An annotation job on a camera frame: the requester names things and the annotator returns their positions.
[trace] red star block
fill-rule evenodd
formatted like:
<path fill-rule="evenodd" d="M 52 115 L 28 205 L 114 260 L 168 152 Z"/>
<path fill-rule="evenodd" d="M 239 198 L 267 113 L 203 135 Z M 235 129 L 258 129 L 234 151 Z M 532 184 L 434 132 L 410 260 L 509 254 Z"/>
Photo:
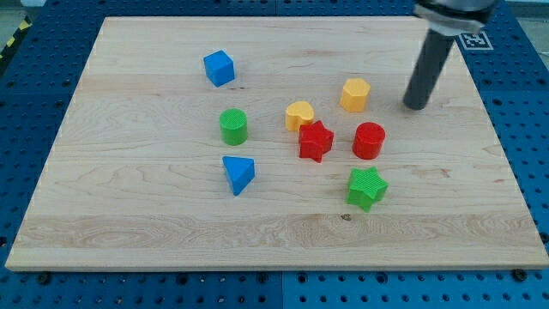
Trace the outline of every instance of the red star block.
<path fill-rule="evenodd" d="M 334 132 L 324 127 L 322 121 L 299 127 L 299 158 L 311 158 L 320 163 L 323 155 L 332 149 Z"/>

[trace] red cylinder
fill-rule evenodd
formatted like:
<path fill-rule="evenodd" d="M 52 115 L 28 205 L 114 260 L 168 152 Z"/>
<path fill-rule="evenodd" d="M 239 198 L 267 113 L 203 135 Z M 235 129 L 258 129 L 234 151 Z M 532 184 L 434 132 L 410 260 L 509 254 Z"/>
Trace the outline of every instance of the red cylinder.
<path fill-rule="evenodd" d="M 375 159 L 381 151 L 385 140 L 385 130 L 379 124 L 363 123 L 357 128 L 354 136 L 353 152 L 360 159 Z"/>

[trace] plastic block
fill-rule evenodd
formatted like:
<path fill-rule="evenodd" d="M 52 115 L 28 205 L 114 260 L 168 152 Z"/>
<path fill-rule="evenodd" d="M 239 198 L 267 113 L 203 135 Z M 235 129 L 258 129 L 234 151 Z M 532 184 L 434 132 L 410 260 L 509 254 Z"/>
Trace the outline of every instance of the plastic block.
<path fill-rule="evenodd" d="M 298 101 L 286 108 L 286 129 L 297 131 L 302 124 L 312 124 L 315 110 L 306 101 Z"/>
<path fill-rule="evenodd" d="M 219 87 L 234 79 L 234 67 L 232 60 L 224 51 L 216 51 L 204 57 L 206 76 Z"/>
<path fill-rule="evenodd" d="M 377 174 L 376 167 L 365 170 L 354 168 L 349 177 L 347 203 L 369 212 L 372 204 L 383 199 L 389 184 Z"/>
<path fill-rule="evenodd" d="M 299 158 L 311 158 L 320 163 L 323 155 L 332 149 L 334 132 L 324 127 L 322 121 L 301 125 L 299 129 Z"/>
<path fill-rule="evenodd" d="M 248 138 L 246 114 L 238 108 L 230 108 L 220 115 L 221 140 L 236 146 Z"/>
<path fill-rule="evenodd" d="M 385 130 L 379 124 L 368 122 L 359 125 L 354 136 L 353 152 L 360 159 L 375 159 L 383 146 Z"/>
<path fill-rule="evenodd" d="M 362 78 L 347 79 L 341 91 L 341 106 L 348 112 L 364 111 L 370 88 L 370 84 Z"/>
<path fill-rule="evenodd" d="M 256 177 L 253 159 L 224 156 L 223 165 L 226 169 L 226 179 L 234 196 L 240 194 Z"/>

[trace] green cylinder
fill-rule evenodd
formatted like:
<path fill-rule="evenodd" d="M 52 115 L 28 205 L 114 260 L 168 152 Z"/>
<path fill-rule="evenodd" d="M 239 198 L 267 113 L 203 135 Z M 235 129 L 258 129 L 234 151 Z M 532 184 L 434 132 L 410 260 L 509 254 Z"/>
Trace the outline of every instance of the green cylinder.
<path fill-rule="evenodd" d="M 230 108 L 220 115 L 221 140 L 236 146 L 248 138 L 246 114 L 238 108 Z"/>

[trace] blue triangular prism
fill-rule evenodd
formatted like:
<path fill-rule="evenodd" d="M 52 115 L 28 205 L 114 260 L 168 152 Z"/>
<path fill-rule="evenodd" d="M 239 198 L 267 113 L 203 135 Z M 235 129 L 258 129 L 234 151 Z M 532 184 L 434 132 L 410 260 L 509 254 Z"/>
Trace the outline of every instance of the blue triangular prism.
<path fill-rule="evenodd" d="M 232 193 L 237 196 L 256 177 L 254 160 L 240 157 L 223 157 L 226 178 L 231 185 Z"/>

